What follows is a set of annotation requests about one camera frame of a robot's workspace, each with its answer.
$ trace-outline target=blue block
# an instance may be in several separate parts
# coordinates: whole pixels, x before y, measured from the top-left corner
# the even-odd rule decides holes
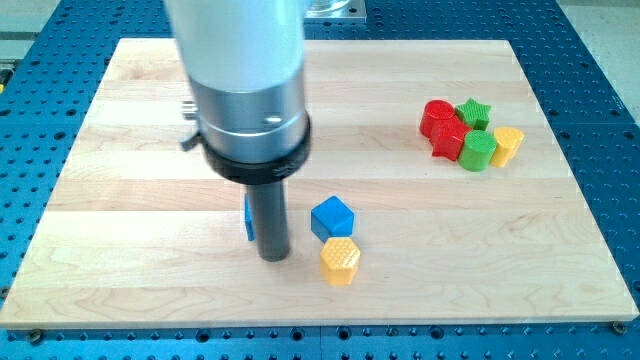
[[[249,241],[253,241],[256,238],[253,232],[253,221],[251,220],[251,208],[249,207],[249,196],[244,194],[244,226],[247,228],[247,237]]]
[[[351,236],[353,219],[353,211],[334,195],[311,210],[311,231],[322,242],[330,237]]]

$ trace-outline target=yellow hexagonal block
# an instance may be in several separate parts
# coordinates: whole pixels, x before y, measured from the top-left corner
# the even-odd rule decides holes
[[[329,238],[320,252],[320,272],[331,285],[350,285],[358,265],[360,249],[351,238]]]
[[[516,156],[518,148],[524,139],[524,133],[516,128],[500,127],[493,131],[498,146],[491,158],[491,165],[504,167],[509,160]]]

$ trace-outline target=blue metal table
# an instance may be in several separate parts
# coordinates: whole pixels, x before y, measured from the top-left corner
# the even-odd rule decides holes
[[[368,0],[308,39],[507,39],[636,301],[640,131],[552,0]],[[118,40],[169,37],[160,0],[62,0],[0,96],[0,287],[11,285]],[[628,324],[8,332],[8,359],[637,359]]]

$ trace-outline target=green star block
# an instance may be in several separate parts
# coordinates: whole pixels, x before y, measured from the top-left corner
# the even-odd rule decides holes
[[[486,130],[489,125],[491,105],[480,104],[469,98],[464,105],[456,106],[456,115],[474,130]]]

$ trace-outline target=textured block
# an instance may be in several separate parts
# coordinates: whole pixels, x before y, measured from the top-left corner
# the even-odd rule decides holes
[[[322,242],[330,237],[350,236],[353,219],[353,211],[334,195],[311,210],[311,231]]]
[[[320,272],[331,285],[350,285],[360,265],[360,249],[348,237],[332,237],[320,252]]]
[[[490,105],[481,104],[470,98],[463,105],[456,106],[456,115],[474,130],[486,130],[489,126],[490,110]]]
[[[249,196],[244,195],[244,226],[247,228],[247,237],[249,241],[253,241],[256,238],[253,232],[253,220],[251,220],[251,208],[249,207]]]
[[[482,171],[489,165],[495,150],[496,139],[493,135],[482,130],[473,130],[464,138],[458,163],[469,171]]]
[[[437,121],[431,132],[431,143],[433,144],[431,155],[444,156],[451,161],[458,160],[464,144],[464,137],[471,130],[471,127],[463,124],[457,116]]]
[[[453,105],[444,100],[431,100],[425,105],[422,121],[420,122],[420,133],[431,139],[433,125],[442,120],[448,120],[455,116],[456,111]]]
[[[516,156],[518,148],[524,140],[524,133],[516,128],[500,127],[493,131],[493,137],[496,139],[497,146],[491,157],[491,165],[504,167],[509,160]]]

